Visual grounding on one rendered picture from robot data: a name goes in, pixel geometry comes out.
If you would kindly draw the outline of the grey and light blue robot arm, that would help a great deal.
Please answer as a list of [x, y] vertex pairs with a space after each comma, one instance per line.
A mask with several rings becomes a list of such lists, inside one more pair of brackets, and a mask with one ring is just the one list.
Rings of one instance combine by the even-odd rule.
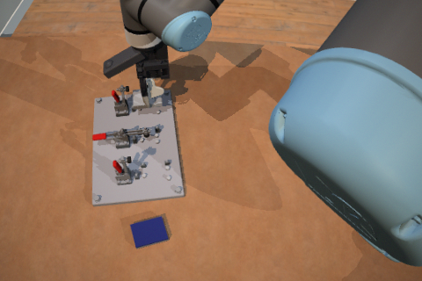
[[[131, 47], [103, 74], [145, 59], [132, 47], [194, 50], [223, 1], [120, 0]], [[365, 241], [422, 266], [422, 0], [356, 0], [296, 70], [268, 129], [285, 164]]]

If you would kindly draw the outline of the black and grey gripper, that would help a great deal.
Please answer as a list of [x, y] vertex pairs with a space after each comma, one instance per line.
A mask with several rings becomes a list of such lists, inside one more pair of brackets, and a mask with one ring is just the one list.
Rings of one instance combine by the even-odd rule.
[[170, 79], [168, 48], [162, 40], [153, 47], [132, 48], [145, 54], [145, 59], [136, 63], [136, 73], [140, 82], [143, 103], [150, 108], [149, 100], [164, 94], [164, 89], [157, 87], [153, 79], [159, 77]]

